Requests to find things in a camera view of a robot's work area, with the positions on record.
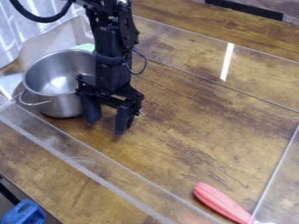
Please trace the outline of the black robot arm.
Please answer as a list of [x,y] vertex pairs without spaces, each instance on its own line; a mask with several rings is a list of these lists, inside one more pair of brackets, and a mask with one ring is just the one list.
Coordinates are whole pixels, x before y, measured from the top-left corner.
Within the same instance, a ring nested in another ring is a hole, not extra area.
[[144,95],[131,86],[132,54],[140,31],[132,17],[132,0],[81,0],[95,39],[95,74],[79,75],[76,94],[89,125],[101,117],[101,107],[116,109],[115,133],[120,136],[140,115]]

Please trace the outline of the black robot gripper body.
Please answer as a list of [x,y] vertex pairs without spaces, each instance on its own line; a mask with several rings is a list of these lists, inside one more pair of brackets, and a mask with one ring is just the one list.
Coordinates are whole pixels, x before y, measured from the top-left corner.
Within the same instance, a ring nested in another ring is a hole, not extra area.
[[144,95],[131,86],[132,53],[107,56],[93,51],[92,58],[95,74],[76,77],[79,99],[81,95],[95,97],[100,106],[108,105],[115,109],[128,103],[140,113]]

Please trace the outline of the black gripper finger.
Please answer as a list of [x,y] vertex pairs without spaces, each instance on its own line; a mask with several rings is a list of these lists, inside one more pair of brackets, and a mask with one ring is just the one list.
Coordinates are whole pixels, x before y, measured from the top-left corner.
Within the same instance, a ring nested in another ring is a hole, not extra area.
[[139,116],[139,110],[131,104],[124,103],[116,109],[116,128],[115,133],[122,136],[131,128],[135,117]]
[[101,117],[101,106],[99,100],[95,97],[81,95],[80,102],[83,107],[83,115],[87,124],[92,126]]

